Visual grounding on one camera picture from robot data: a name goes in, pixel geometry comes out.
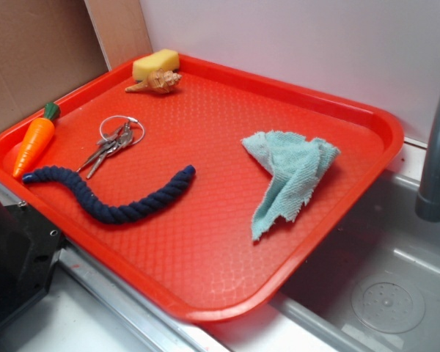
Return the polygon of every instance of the carrot toy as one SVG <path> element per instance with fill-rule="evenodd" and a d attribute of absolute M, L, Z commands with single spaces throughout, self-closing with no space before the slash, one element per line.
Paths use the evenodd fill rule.
<path fill-rule="evenodd" d="M 58 105 L 47 103 L 44 107 L 43 117 L 32 120 L 16 157 L 15 168 L 13 169 L 14 178 L 21 178 L 23 173 L 28 171 L 43 153 L 54 136 L 53 121 L 59 114 L 60 108 Z"/>

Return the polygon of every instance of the sink drain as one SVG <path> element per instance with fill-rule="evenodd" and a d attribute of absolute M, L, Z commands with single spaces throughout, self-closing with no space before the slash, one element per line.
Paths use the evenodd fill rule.
<path fill-rule="evenodd" d="M 353 290 L 352 308 L 363 324 L 390 334 L 415 328 L 425 313 L 420 291 L 394 274 L 362 280 Z"/>

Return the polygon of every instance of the navy rope toy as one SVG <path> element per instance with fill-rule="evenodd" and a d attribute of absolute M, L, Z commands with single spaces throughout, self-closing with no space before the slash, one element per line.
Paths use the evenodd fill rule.
<path fill-rule="evenodd" d="M 138 202 L 119 207 L 102 203 L 78 173 L 64 167 L 44 166 L 42 169 L 36 169 L 23 176 L 23 183 L 59 182 L 72 191 L 78 203 L 93 218 L 104 224 L 126 224 L 143 219 L 174 202 L 189 187 L 195 173 L 196 169 L 189 165 L 179 171 L 163 188 Z"/>

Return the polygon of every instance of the plastic tray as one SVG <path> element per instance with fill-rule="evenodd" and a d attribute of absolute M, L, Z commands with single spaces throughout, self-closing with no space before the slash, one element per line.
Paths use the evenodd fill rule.
<path fill-rule="evenodd" d="M 180 60 L 183 79 L 169 95 L 125 93 L 133 83 L 128 62 L 58 100 L 55 137 L 36 165 L 77 169 L 95 150 L 99 124 L 129 115 L 144 124 L 145 138 L 105 161 L 88 185 L 103 202 L 128 204 L 192 164 L 196 177 L 173 206 L 133 224 L 105 225 L 58 183 L 14 180 L 19 144 L 42 111 L 0 135 L 0 182 L 167 312 L 194 322 L 224 320 L 272 297 L 398 153 L 403 131 L 370 106 Z M 252 215 L 271 176 L 241 140 L 270 130 L 318 136 L 342 154 L 295 223 L 278 221 L 253 243 Z"/>

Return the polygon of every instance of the keys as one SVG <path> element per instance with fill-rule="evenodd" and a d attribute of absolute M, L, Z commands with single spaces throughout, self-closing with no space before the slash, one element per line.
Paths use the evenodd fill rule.
<path fill-rule="evenodd" d="M 130 123 L 126 122 L 124 125 L 118 127 L 111 134 L 105 134 L 103 136 L 105 138 L 96 143 L 97 145 L 99 145 L 99 148 L 88 157 L 83 165 L 81 165 L 76 170 L 77 172 L 80 172 L 91 163 L 94 163 L 87 175 L 88 180 L 94 175 L 96 170 L 98 170 L 98 168 L 106 160 L 106 158 L 113 156 L 119 151 L 132 145 L 133 131 L 131 130 Z"/>

